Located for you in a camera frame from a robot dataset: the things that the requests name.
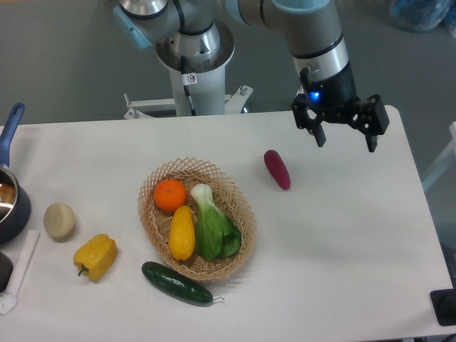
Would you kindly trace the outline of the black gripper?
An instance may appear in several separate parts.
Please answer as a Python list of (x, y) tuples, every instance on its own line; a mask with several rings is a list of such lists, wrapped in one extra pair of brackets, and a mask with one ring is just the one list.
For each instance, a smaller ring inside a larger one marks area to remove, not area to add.
[(389, 117), (380, 95), (366, 100), (358, 99), (350, 63), (321, 81), (311, 80), (311, 70), (302, 68), (301, 84), (304, 93), (299, 93), (291, 104), (298, 129), (312, 135), (318, 147), (323, 147), (326, 135), (321, 123), (351, 121), (351, 127), (363, 133), (369, 152), (375, 152), (378, 136), (384, 135), (389, 126)]

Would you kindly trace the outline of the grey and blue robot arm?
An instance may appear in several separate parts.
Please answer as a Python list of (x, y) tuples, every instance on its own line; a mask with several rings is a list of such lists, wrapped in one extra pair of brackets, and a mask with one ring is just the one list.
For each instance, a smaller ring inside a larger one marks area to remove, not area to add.
[(219, 10), (284, 37), (303, 88), (291, 105), (296, 126), (318, 146), (326, 122), (349, 125), (376, 149), (389, 119), (379, 95), (357, 96), (333, 1), (117, 1), (113, 14), (136, 46), (155, 48), (170, 72), (176, 113), (196, 116), (227, 110), (224, 72), (235, 45)]

